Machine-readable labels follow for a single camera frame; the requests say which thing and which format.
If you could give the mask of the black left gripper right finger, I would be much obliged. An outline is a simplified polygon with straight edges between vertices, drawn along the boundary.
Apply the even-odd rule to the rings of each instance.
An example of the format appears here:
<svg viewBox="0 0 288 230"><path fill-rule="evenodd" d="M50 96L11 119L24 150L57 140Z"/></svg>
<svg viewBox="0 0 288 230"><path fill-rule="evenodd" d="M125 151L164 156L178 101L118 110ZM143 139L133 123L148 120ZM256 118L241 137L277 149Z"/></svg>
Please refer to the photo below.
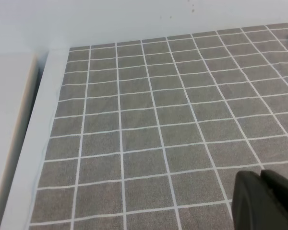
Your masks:
<svg viewBox="0 0 288 230"><path fill-rule="evenodd" d="M272 170L262 170L260 177L268 186L279 219L286 221L281 224L283 229L288 229L288 179Z"/></svg>

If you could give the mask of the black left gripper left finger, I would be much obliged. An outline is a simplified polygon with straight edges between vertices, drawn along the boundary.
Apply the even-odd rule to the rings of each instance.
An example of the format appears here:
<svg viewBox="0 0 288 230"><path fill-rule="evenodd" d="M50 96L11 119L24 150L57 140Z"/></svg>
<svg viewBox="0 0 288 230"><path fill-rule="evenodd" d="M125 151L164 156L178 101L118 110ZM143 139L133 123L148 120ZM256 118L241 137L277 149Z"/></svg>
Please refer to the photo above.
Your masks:
<svg viewBox="0 0 288 230"><path fill-rule="evenodd" d="M281 224L286 224L279 219L268 186L260 174L251 171L236 174L231 208L236 230L283 230Z"/></svg>

